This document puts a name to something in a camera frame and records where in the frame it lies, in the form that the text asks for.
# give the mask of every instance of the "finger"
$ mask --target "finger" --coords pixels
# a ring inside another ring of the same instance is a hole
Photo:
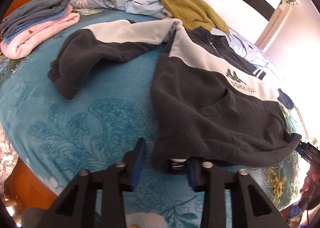
[[[312,173],[314,173],[315,170],[316,170],[316,167],[314,165],[311,165],[310,169],[307,172],[307,175],[311,175]]]
[[[313,161],[314,161],[316,164],[320,164],[320,159],[319,159],[319,158],[314,158]]]
[[[303,194],[304,192],[308,191],[309,184],[304,183],[302,188],[300,189],[300,194]]]
[[[319,178],[320,178],[320,174],[317,174],[317,173],[312,173],[312,174],[311,174],[311,179],[312,179],[314,182],[319,181]]]
[[[309,184],[310,183],[310,176],[306,176],[304,179],[304,184]]]

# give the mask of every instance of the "teal blanket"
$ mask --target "teal blanket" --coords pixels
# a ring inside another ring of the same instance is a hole
[[[136,191],[125,193],[126,213],[156,212],[164,216],[169,227],[199,227],[204,194],[194,193],[184,175],[157,173],[149,161],[158,136],[149,89],[163,45],[124,64],[101,61],[71,101],[64,99],[47,78],[50,62],[72,32],[119,19],[154,20],[103,10],[81,16],[79,23],[39,45],[24,60],[3,64],[0,59],[0,122],[21,159],[56,194],[79,170],[103,170],[132,150],[139,137],[146,138],[148,157]],[[283,208],[297,192],[297,156],[292,154],[270,169],[249,172],[277,207]],[[229,193],[225,196],[227,227],[231,227]]]

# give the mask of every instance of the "gray folded cloth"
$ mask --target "gray folded cloth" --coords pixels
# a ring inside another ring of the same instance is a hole
[[[14,33],[17,28],[48,18],[63,11],[70,0],[32,0],[15,9],[2,20],[1,38]]]

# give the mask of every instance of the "metal screw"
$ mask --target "metal screw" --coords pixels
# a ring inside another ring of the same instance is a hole
[[[78,174],[81,176],[89,175],[89,170],[81,169]]]
[[[239,170],[238,170],[238,173],[239,173],[240,175],[248,175],[248,172],[247,172],[247,170],[246,170],[245,168],[239,169]]]
[[[202,167],[212,168],[213,164],[211,162],[205,161],[205,162],[202,163]]]
[[[125,167],[125,163],[123,161],[116,162],[116,167]]]

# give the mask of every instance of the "yellow knit sweater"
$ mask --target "yellow knit sweater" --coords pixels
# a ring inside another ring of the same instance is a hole
[[[161,0],[164,7],[176,19],[183,22],[188,30],[204,27],[211,31],[213,27],[230,33],[224,20],[204,0]]]

